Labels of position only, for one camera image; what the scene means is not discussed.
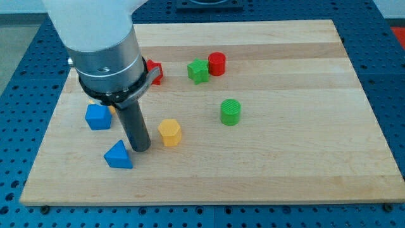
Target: green block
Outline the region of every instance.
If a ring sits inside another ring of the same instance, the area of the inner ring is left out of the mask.
[[[240,120],[240,103],[235,99],[226,99],[221,104],[221,122],[226,126],[233,126]]]
[[[187,73],[189,79],[193,80],[195,85],[201,82],[208,82],[208,60],[195,59],[192,63],[187,65]]]

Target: blue triangular prism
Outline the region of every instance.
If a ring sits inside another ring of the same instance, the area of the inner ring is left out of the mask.
[[[125,149],[124,142],[119,140],[107,153],[104,159],[111,168],[133,168],[131,158]]]

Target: wood grain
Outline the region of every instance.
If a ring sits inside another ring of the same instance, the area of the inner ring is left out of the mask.
[[[396,161],[330,20],[136,25],[136,31],[142,54],[162,61],[165,72],[162,85],[140,100],[152,146],[130,153],[134,169],[109,168],[103,154],[119,139],[129,143],[117,116],[110,130],[88,128],[88,98],[71,70],[22,203],[405,200]],[[227,72],[194,85],[187,64],[214,50],[227,54]],[[219,119],[227,98],[242,104],[234,127]],[[163,147],[157,127],[164,118],[182,126],[177,147]]]

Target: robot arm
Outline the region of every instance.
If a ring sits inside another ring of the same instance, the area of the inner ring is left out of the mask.
[[[138,99],[159,75],[147,71],[131,14],[147,0],[43,0],[86,94],[113,105],[135,151],[151,140]]]

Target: green cylinder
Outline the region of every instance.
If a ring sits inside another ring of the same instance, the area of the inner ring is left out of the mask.
[[[226,126],[234,126],[240,120],[240,103],[235,99],[226,99],[221,104],[221,122]]]

